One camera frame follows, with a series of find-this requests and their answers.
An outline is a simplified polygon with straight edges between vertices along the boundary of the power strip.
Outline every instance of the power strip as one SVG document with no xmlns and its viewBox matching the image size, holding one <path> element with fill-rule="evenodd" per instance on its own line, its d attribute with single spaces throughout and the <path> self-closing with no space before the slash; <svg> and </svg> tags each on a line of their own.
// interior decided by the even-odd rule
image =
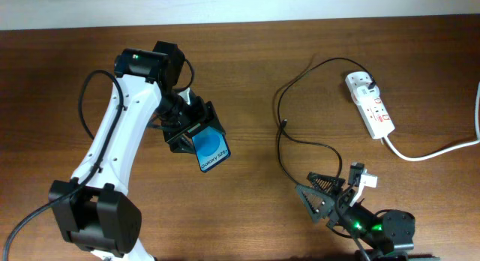
<svg viewBox="0 0 480 261">
<path fill-rule="evenodd" d="M 368 73 L 351 73 L 345 78 L 345 83 L 372 138 L 380 139 L 390 134 L 395 126 L 380 98 L 378 86 L 368 88 L 371 84 Z"/>
</svg>

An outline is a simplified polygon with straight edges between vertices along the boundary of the wall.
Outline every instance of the wall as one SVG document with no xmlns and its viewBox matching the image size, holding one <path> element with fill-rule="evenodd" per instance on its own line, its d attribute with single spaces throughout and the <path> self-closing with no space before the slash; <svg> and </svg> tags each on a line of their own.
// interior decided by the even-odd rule
<svg viewBox="0 0 480 261">
<path fill-rule="evenodd" d="M 480 0 L 0 0 L 0 29 L 480 13 Z"/>
</svg>

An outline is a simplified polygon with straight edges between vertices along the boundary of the white cable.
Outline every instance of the white cable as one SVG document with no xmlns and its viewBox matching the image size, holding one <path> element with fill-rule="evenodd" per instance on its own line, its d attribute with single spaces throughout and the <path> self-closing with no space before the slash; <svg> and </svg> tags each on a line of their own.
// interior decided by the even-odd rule
<svg viewBox="0 0 480 261">
<path fill-rule="evenodd" d="M 476 132 L 476 134 L 477 134 L 477 140 L 475 140 L 475 141 L 465 142 L 465 143 L 458 144 L 458 145 L 453 145 L 453 146 L 451 146 L 451 147 L 449 147 L 449 148 L 442 149 L 442 150 L 440 150 L 440 151 L 434 152 L 434 153 L 429 154 L 429 155 L 425 155 L 425 156 L 423 156 L 423 157 L 407 157 L 407 156 L 401 154 L 401 153 L 393 146 L 393 144 L 390 142 L 390 139 L 389 139 L 387 136 L 383 137 L 383 139 L 384 139 L 385 142 L 387 143 L 388 147 L 390 147 L 390 149 L 391 149 L 398 157 L 404 159 L 405 161 L 423 161 L 423 160 L 427 160 L 427 159 L 436 157 L 436 156 L 438 156 L 438 155 L 442 155 L 442 154 L 447 153 L 447 152 L 451 152 L 451 151 L 454 150 L 454 149 L 460 149 L 460 148 L 463 148 L 463 147 L 466 147 L 466 146 L 473 146 L 473 145 L 479 144 L 479 143 L 480 143 L 479 102 L 480 102 L 480 83 L 478 84 L 477 98 L 476 98 L 476 100 L 475 100 L 475 132 Z"/>
</svg>

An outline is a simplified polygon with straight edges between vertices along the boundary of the green led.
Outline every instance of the green led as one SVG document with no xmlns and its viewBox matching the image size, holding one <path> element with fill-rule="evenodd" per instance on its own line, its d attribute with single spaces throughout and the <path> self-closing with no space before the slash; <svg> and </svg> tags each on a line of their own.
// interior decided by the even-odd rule
<svg viewBox="0 0 480 261">
<path fill-rule="evenodd" d="M 375 226 L 372 226 L 373 231 L 382 231 L 382 224 L 377 224 Z"/>
<path fill-rule="evenodd" d="M 353 227 L 355 227 L 355 228 L 358 229 L 358 230 L 361 230 L 361 229 L 362 229 L 362 226 L 360 225 L 359 222 L 355 222 L 355 224 L 353 225 Z"/>
</svg>

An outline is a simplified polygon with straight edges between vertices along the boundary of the wooden table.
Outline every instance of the wooden table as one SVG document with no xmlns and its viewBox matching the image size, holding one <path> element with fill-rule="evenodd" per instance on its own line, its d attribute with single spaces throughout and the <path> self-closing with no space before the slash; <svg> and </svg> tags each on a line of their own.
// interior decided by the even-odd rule
<svg viewBox="0 0 480 261">
<path fill-rule="evenodd" d="M 276 91 L 314 62 L 355 59 L 376 77 L 406 155 L 472 139 L 480 81 L 480 16 L 332 19 L 222 25 L 165 25 L 0 32 L 0 239 L 68 180 L 91 141 L 77 115 L 85 76 L 113 69 L 124 48 L 177 43 L 196 68 L 194 91 L 214 103 L 232 156 L 200 172 L 189 154 L 172 154 L 147 130 L 133 164 L 129 197 L 143 216 L 140 238 L 162 260 L 286 260 L 335 257 L 353 241 L 314 225 L 277 162 Z M 444 260 L 480 256 L 480 146 L 410 163 L 370 138 L 344 85 L 353 64 L 333 62 L 288 92 L 282 117 L 304 140 L 334 146 L 378 175 L 364 193 L 372 211 L 416 217 L 413 254 Z M 184 70 L 181 84 L 189 79 Z M 111 83 L 88 88 L 85 118 L 96 129 Z M 335 155 L 284 140 L 282 157 L 297 178 L 334 175 Z M 10 260 L 96 260 L 62 241 L 53 213 L 17 236 Z"/>
</svg>

